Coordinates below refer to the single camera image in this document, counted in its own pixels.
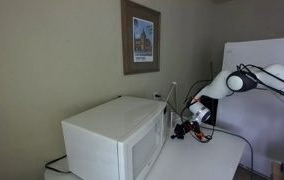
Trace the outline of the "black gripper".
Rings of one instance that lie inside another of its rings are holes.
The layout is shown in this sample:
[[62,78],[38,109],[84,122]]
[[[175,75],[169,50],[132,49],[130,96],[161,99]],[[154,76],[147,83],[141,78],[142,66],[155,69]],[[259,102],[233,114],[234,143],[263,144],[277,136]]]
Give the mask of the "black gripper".
[[174,138],[183,138],[184,135],[190,131],[194,131],[195,133],[199,133],[199,126],[189,121],[183,122],[182,124],[177,124],[174,128]]

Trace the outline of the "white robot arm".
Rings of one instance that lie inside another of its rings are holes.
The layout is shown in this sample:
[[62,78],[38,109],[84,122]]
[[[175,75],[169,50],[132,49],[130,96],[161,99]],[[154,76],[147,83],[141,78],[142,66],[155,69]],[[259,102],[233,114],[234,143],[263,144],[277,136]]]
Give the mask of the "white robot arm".
[[189,99],[186,108],[193,115],[190,120],[182,120],[181,124],[175,126],[171,138],[183,139],[186,133],[192,131],[198,140],[203,138],[211,140],[212,136],[205,136],[199,127],[211,116],[210,110],[202,104],[201,98],[222,99],[234,92],[247,92],[256,89],[259,85],[273,92],[276,97],[284,102],[284,66],[271,64],[266,67],[258,67],[240,64],[234,72],[221,71],[210,84]]

